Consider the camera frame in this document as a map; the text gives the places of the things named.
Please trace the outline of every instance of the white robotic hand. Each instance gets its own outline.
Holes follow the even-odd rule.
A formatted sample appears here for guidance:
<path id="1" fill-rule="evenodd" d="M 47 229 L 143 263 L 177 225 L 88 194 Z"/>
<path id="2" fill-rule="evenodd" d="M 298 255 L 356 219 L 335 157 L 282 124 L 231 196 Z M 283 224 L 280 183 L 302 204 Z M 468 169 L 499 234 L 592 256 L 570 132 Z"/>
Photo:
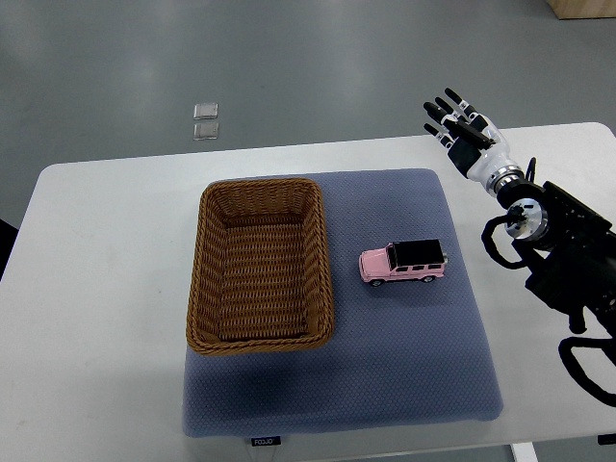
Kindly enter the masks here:
<path id="1" fill-rule="evenodd" d="M 437 97 L 436 104 L 425 103 L 423 108 L 439 129 L 429 124 L 423 128 L 448 150 L 460 173 L 480 183 L 494 197 L 505 184 L 524 178 L 520 167 L 509 159 L 509 144 L 492 120 L 453 90 L 445 89 L 445 94 L 459 111 Z"/>

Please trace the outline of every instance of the car window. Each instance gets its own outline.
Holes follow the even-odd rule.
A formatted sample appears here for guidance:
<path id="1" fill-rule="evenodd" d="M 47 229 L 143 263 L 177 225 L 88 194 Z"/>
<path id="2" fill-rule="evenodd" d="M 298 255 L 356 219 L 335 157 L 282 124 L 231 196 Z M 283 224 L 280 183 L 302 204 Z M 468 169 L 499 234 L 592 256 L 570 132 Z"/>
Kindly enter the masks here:
<path id="1" fill-rule="evenodd" d="M 389 258 L 389 268 L 390 270 L 393 270 L 397 263 L 396 263 L 396 251 L 394 250 L 394 246 L 393 245 L 388 245 L 387 246 L 387 257 Z"/>

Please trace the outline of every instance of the robot finger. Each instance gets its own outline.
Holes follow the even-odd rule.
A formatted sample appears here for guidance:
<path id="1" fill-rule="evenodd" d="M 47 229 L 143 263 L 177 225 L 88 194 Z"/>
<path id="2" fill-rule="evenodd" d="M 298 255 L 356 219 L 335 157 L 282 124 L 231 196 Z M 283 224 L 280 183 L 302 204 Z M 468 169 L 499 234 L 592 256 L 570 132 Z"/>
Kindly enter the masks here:
<path id="1" fill-rule="evenodd" d="M 429 123 L 424 124 L 423 128 L 427 133 L 436 138 L 446 149 L 450 149 L 453 146 L 453 140 L 448 134 L 437 130 Z"/>
<path id="2" fill-rule="evenodd" d="M 470 120 L 473 121 L 473 119 L 475 119 L 475 117 L 479 116 L 479 113 L 476 111 L 476 109 L 471 106 L 468 101 L 465 101 L 464 99 L 462 99 L 462 97 L 460 97 L 460 95 L 458 93 L 456 93 L 455 91 L 453 91 L 452 89 L 445 89 L 445 94 L 451 98 L 451 101 L 453 101 L 455 104 L 458 105 L 458 107 L 460 108 L 460 110 L 462 111 L 462 113 Z"/>
<path id="3" fill-rule="evenodd" d="M 462 120 L 468 120 L 468 119 L 466 119 L 466 116 L 464 115 L 464 113 L 459 113 L 459 112 L 455 111 L 453 109 L 453 107 L 450 106 L 449 103 L 447 101 L 445 101 L 443 98 L 440 98 L 440 97 L 437 96 L 434 99 L 434 101 L 436 101 L 436 104 L 438 104 L 447 114 L 451 114 L 455 118 L 462 117 Z"/>

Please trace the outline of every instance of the black cable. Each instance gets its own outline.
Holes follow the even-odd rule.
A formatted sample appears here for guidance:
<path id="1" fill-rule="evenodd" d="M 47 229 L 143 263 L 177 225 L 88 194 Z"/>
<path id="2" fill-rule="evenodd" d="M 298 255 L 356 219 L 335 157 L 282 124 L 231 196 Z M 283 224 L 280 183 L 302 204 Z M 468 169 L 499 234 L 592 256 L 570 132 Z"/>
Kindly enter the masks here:
<path id="1" fill-rule="evenodd" d="M 530 162 L 528 163 L 528 168 L 526 169 L 526 176 L 525 176 L 525 179 L 529 181 L 530 183 L 534 183 L 535 181 L 535 167 L 536 166 L 537 166 L 537 158 L 533 157 L 532 159 L 530 159 Z"/>
<path id="2" fill-rule="evenodd" d="M 485 251 L 488 252 L 488 255 L 497 262 L 502 267 L 507 268 L 508 270 L 519 270 L 520 268 L 526 267 L 526 263 L 520 260 L 519 262 L 510 262 L 506 260 L 497 249 L 497 245 L 492 240 L 492 235 L 494 234 L 497 226 L 504 223 L 515 223 L 519 221 L 524 221 L 525 218 L 522 216 L 512 216 L 512 215 L 503 215 L 502 217 L 496 217 L 489 220 L 485 223 L 485 228 L 483 228 L 483 233 L 481 233 L 481 241 L 483 242 L 483 246 L 485 247 Z"/>
<path id="3" fill-rule="evenodd" d="M 577 385 L 592 397 L 611 407 L 616 407 L 616 395 L 607 392 L 588 378 L 574 355 L 573 348 L 599 348 L 605 354 L 609 353 L 608 357 L 610 357 L 613 356 L 615 347 L 614 339 L 587 339 L 584 337 L 569 337 L 560 342 L 558 346 L 558 354 L 560 354 L 562 364 L 569 375 L 577 382 Z"/>

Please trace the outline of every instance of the white table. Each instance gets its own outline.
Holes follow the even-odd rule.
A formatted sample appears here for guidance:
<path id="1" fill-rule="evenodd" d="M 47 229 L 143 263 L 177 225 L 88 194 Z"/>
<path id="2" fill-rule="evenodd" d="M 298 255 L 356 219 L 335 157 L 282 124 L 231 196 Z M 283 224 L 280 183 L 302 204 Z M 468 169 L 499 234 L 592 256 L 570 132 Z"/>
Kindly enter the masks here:
<path id="1" fill-rule="evenodd" d="M 616 139 L 594 123 L 504 130 L 537 182 L 616 219 Z M 427 167 L 443 184 L 490 342 L 504 409 L 493 422 L 398 426 L 283 439 L 275 460 L 510 444 L 616 431 L 616 409 L 562 367 L 568 320 L 485 254 L 501 215 L 430 136 L 97 161 L 41 175 L 0 283 L 0 459 L 250 460 L 237 438 L 181 429 L 185 313 L 198 199 L 212 181 Z M 509 240 L 502 233 L 501 246 Z M 507 253 L 514 258 L 511 250 Z M 588 316 L 589 333 L 605 336 Z M 585 364 L 609 384 L 615 368 Z"/>

